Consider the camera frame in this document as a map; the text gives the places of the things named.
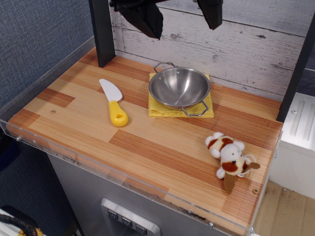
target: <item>blue fabric wall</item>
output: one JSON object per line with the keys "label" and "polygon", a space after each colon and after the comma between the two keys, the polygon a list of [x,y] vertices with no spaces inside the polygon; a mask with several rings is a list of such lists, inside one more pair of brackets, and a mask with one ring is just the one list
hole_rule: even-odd
{"label": "blue fabric wall", "polygon": [[[0,109],[92,36],[88,0],[0,1]],[[73,218],[48,157],[19,147],[0,172],[0,207],[13,206],[46,235],[60,236]]]}
{"label": "blue fabric wall", "polygon": [[0,108],[93,36],[88,0],[0,2]]}

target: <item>metal bowl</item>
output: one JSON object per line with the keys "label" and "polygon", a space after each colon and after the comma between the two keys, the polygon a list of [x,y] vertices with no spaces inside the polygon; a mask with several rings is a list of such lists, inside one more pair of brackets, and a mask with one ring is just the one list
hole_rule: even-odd
{"label": "metal bowl", "polygon": [[[157,72],[150,80],[149,91],[153,98],[170,109],[182,109],[187,116],[201,116],[209,108],[203,101],[210,92],[210,82],[200,71],[187,67],[168,68]],[[188,114],[185,108],[202,102],[206,109],[201,114]]]}

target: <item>white wooden wall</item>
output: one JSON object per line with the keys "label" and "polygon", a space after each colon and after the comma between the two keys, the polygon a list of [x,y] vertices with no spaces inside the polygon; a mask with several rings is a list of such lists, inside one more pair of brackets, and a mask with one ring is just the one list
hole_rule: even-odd
{"label": "white wooden wall", "polygon": [[223,24],[211,30],[195,0],[157,5],[160,40],[111,8],[116,55],[152,66],[171,61],[210,74],[213,83],[279,101],[315,11],[315,0],[224,0]]}

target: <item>toy knife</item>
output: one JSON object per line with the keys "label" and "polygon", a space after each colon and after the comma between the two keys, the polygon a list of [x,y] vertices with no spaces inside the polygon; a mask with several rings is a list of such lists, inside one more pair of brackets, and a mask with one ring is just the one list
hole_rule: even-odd
{"label": "toy knife", "polygon": [[117,127],[124,126],[128,123],[128,115],[118,104],[118,101],[123,97],[122,93],[119,88],[108,80],[100,79],[99,83],[108,100],[109,117],[112,124]]}

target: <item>stuffed toy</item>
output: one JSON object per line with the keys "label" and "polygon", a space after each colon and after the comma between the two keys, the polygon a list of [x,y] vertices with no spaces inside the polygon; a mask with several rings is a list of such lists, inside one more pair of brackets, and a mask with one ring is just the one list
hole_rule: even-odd
{"label": "stuffed toy", "polygon": [[224,179],[224,188],[228,194],[234,188],[236,176],[243,177],[251,169],[260,168],[259,164],[247,157],[252,155],[243,156],[245,144],[240,141],[216,132],[213,136],[207,137],[205,143],[211,155],[220,159],[221,167],[217,171],[217,177]]}

